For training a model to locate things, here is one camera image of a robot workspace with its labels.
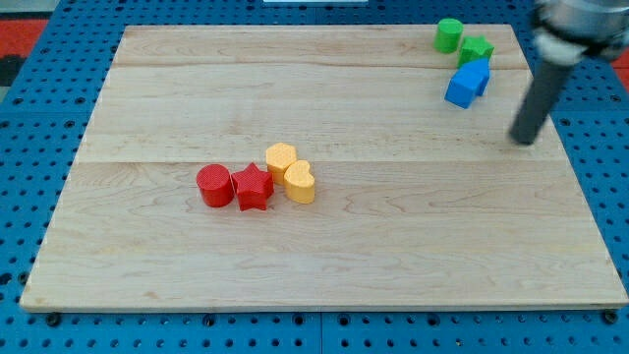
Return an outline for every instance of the wooden board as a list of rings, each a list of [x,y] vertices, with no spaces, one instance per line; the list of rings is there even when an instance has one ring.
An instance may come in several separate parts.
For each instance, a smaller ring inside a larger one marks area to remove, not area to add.
[[[433,26],[129,27],[22,297],[34,312],[615,308],[628,302],[508,26],[486,95],[443,100]],[[195,176],[276,142],[312,205],[206,207]]]

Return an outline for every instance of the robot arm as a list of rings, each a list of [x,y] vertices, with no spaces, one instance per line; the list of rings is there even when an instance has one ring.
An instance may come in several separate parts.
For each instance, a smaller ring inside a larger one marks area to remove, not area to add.
[[[531,145],[575,65],[586,57],[607,61],[629,45],[629,0],[539,0],[533,14],[541,64],[509,131]]]

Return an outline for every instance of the blue block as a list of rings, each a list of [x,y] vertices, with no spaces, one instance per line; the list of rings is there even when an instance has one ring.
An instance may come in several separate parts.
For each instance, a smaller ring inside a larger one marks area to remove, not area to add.
[[[461,108],[467,108],[476,98],[483,76],[469,71],[459,70],[454,74],[445,93],[445,100],[450,101]]]
[[[476,95],[483,95],[483,93],[485,93],[485,88],[487,87],[487,83],[489,82],[489,78],[491,77],[491,73],[489,72],[489,59],[481,58],[478,60],[465,63],[459,69],[459,71],[461,70],[474,72],[483,76],[483,82],[481,83],[478,91],[476,92]]]

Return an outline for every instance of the blue pegboard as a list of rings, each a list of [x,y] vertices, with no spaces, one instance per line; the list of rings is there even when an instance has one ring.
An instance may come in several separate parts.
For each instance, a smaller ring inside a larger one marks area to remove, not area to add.
[[[62,0],[0,106],[0,352],[629,352],[629,312],[31,315],[18,301],[125,25],[510,24],[535,69],[532,1]],[[553,122],[625,286],[629,105],[608,64],[574,71]]]

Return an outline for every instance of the green cylinder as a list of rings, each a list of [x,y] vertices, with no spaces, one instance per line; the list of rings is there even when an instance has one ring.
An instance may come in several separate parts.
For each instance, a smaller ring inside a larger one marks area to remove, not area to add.
[[[441,53],[452,53],[459,47],[463,24],[456,19],[442,19],[436,26],[434,49]]]

